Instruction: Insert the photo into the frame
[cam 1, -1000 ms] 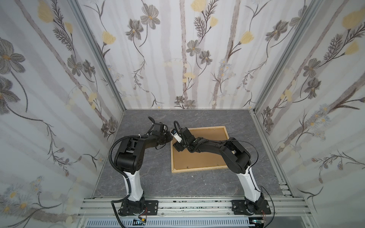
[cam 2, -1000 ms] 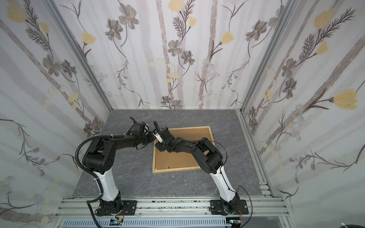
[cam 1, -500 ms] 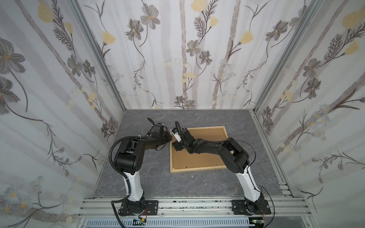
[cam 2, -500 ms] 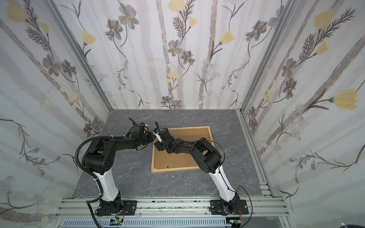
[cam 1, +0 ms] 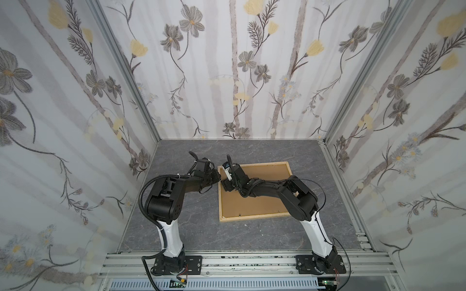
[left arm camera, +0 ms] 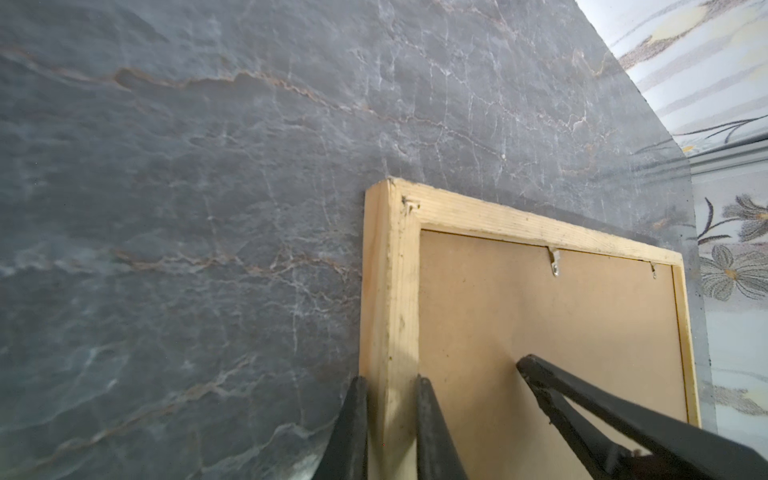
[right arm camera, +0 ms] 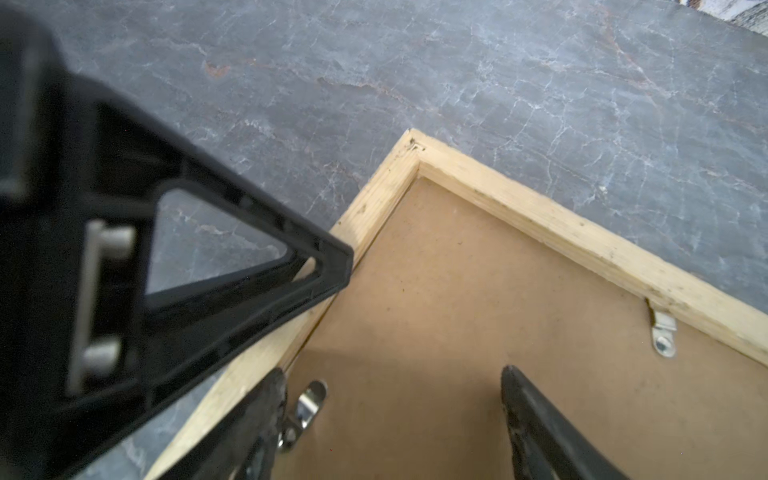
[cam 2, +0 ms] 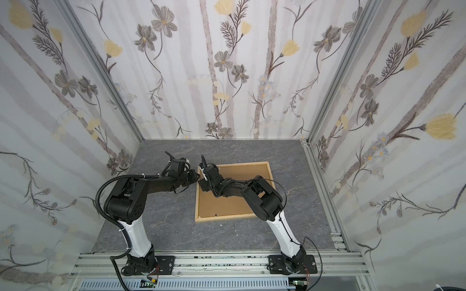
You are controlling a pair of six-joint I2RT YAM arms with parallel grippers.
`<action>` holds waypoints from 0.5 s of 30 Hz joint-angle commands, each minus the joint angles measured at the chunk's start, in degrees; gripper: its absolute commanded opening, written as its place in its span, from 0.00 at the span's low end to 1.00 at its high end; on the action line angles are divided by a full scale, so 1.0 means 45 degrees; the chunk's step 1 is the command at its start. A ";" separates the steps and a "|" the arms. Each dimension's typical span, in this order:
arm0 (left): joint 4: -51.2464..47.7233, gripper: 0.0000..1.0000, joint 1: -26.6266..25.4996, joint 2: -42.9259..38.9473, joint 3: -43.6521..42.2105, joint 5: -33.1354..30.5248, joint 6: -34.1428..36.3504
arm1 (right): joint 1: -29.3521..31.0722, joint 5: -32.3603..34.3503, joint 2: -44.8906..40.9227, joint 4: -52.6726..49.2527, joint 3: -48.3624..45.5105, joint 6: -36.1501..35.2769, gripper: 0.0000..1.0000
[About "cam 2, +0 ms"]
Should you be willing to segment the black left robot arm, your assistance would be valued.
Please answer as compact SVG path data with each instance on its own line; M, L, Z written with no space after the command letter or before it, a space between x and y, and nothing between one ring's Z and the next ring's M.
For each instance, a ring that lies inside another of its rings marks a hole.
M153 250L142 219L148 196L159 192L175 192L180 187L187 188L198 179L199 174L191 169L189 161L181 158L172 159L156 175L122 175L108 181L114 188L101 210L123 233L130 257L147 258Z

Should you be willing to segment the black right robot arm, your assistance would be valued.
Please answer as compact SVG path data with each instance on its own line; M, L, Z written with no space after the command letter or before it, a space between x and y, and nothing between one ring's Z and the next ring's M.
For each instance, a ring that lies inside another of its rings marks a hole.
M269 225L284 258L296 266L303 263L307 253L286 220L282 197L267 179L260 175L245 181L225 178L220 174L218 166L208 164L203 155L199 167L203 178L198 184L202 190L212 191L217 198L243 198L256 217Z

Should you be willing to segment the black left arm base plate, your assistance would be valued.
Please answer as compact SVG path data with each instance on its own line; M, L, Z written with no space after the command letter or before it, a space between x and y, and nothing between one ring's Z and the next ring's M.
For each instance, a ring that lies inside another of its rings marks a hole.
M172 271L175 264L175 256L160 256L155 257L157 259L157 275L172 275Z

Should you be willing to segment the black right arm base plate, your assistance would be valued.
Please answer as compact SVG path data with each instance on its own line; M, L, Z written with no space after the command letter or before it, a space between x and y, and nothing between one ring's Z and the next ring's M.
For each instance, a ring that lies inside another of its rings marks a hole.
M317 263L312 255L306 255L302 262L298 262L285 255L270 255L266 268L274 275L306 275L317 274Z

